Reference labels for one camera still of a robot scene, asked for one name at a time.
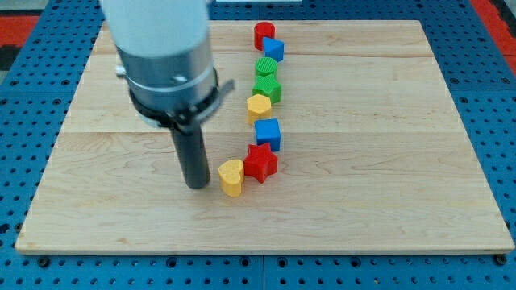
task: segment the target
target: yellow hexagon block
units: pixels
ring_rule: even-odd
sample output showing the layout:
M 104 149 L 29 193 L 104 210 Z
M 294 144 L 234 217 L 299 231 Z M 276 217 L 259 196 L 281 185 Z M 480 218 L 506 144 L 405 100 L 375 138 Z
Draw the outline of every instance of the yellow hexagon block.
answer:
M 242 193 L 243 161 L 231 159 L 218 167 L 220 188 L 230 197 L 238 197 Z
M 271 118 L 273 108 L 271 99 L 264 95 L 256 94 L 248 99 L 248 123 L 252 125 L 256 120 Z

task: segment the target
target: row of blocks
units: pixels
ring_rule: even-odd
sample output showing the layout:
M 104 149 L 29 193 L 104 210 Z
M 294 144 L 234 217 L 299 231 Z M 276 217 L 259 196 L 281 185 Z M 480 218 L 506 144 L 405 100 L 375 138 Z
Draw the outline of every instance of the row of blocks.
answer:
M 277 66 L 283 60 L 284 44 L 273 38 L 274 31 L 271 23 L 255 26 L 255 47 L 264 50 L 264 57 L 255 63 L 253 96 L 247 100 L 248 124 L 255 127 L 256 145 L 248 145 L 248 156 L 243 161 L 231 159 L 218 168 L 221 189 L 230 197 L 241 194 L 245 176 L 264 183 L 267 176 L 277 172 L 278 158 L 273 152 L 280 150 L 281 131 L 277 118 L 272 118 L 272 104 L 281 100 Z

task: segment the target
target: green block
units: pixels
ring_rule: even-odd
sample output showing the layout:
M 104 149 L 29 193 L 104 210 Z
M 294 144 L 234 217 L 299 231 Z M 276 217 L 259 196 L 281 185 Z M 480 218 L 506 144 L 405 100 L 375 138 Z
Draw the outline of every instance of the green block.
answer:
M 274 75 L 270 74 L 265 77 L 256 77 L 256 83 L 252 88 L 252 94 L 261 94 L 271 99 L 271 103 L 281 101 L 281 84 L 276 81 Z
M 265 77 L 270 74 L 276 76 L 277 62 L 272 57 L 261 57 L 255 63 L 255 75 Z

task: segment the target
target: blue cube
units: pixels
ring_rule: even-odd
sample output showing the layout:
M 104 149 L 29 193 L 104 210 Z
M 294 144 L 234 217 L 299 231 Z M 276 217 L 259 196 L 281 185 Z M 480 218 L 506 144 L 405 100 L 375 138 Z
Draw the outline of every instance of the blue cube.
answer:
M 283 60 L 285 53 L 285 43 L 278 39 L 264 37 L 264 56 L 272 57 L 275 61 Z
M 281 145 L 280 123 L 276 118 L 255 121 L 256 144 L 271 144 L 271 150 L 277 152 Z

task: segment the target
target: wooden table surface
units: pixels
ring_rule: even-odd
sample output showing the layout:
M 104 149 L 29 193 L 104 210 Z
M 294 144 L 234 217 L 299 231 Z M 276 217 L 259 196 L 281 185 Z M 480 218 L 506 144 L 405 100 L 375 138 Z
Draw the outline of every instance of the wooden table surface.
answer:
M 416 255 L 514 248 L 416 21 L 277 21 L 278 173 L 241 197 L 217 168 L 243 159 L 254 22 L 213 22 L 236 90 L 203 127 L 212 181 L 191 190 L 166 130 L 135 114 L 103 28 L 17 249 L 63 255 Z

